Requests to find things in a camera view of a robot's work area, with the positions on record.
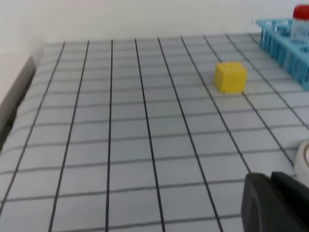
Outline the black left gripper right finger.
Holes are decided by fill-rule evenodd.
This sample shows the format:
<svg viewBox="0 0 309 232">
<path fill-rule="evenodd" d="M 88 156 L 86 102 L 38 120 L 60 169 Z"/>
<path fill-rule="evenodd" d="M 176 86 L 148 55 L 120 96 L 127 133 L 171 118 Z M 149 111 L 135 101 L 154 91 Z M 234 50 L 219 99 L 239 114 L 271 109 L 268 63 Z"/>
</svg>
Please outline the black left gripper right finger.
<svg viewBox="0 0 309 232">
<path fill-rule="evenodd" d="M 296 213 L 309 212 L 309 188 L 283 172 L 272 172 L 271 182 Z"/>
</svg>

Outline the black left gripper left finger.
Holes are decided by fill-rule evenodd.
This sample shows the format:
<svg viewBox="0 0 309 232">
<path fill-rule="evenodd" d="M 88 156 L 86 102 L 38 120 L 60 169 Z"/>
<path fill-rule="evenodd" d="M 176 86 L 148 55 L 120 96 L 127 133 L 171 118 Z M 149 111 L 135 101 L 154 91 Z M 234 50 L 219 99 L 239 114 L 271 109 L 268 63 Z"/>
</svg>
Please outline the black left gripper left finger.
<svg viewBox="0 0 309 232">
<path fill-rule="evenodd" d="M 246 232 L 307 232 L 309 213 L 296 213 L 284 200 L 271 176 L 245 177 L 241 218 Z"/>
</svg>

